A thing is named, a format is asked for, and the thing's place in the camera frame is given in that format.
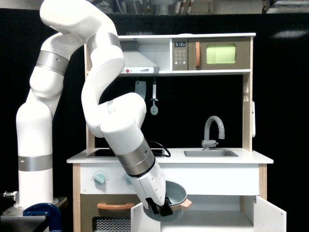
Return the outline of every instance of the cabinet door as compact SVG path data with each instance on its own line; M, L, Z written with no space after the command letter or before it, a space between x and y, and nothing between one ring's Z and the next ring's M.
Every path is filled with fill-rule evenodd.
M161 223L149 218L140 203L131 208L131 231L132 232L160 232Z
M286 232L286 212L257 196L253 224L254 232Z

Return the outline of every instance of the teal knob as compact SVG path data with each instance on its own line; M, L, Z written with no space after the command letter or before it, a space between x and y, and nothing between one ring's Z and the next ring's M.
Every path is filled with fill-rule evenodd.
M102 185L102 184L104 184L104 182L106 180L106 175L105 175L104 172L97 172L93 176L93 180L95 181L96 184Z
M125 174L125 182L126 182L128 185L132 185L131 177L130 177L128 174Z

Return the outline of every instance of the faucet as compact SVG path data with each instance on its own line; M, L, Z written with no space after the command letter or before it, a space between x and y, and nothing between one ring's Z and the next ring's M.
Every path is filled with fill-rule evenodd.
M209 140L210 127L211 127L211 123L213 121L215 121L218 125L219 139L225 138L225 131L224 131L224 126L223 126L222 120L217 116L209 117L206 121L206 124L205 124L204 140L202 141L202 147L204 148L203 151L206 150L206 149L209 149L209 147L215 147L218 144L215 140Z

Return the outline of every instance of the microwave keypad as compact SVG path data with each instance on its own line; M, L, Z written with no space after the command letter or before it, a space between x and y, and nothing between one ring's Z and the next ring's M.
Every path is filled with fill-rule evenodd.
M188 40L175 39L172 44L172 70L188 70Z

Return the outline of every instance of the digital clock display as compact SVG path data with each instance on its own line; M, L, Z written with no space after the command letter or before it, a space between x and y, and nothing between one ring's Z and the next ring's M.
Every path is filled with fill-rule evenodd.
M175 47L185 47L185 42L175 42Z

